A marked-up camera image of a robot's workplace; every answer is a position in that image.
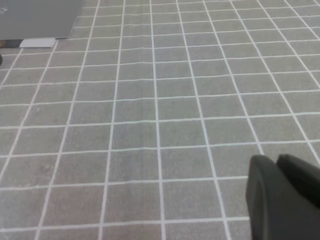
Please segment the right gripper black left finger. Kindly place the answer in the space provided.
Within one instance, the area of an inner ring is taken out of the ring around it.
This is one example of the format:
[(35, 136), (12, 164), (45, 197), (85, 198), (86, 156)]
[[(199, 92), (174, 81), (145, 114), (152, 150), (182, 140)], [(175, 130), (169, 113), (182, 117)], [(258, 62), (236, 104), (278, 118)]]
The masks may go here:
[(245, 198), (253, 240), (320, 238), (320, 207), (297, 192), (277, 161), (251, 157)]

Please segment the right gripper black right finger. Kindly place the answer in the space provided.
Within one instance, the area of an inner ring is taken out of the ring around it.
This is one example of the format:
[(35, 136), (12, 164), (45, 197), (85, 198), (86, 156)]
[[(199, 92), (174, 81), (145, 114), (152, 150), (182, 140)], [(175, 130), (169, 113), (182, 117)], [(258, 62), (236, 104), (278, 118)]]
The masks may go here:
[(320, 207), (320, 169), (296, 156), (279, 155), (276, 165), (291, 185), (317, 208)]

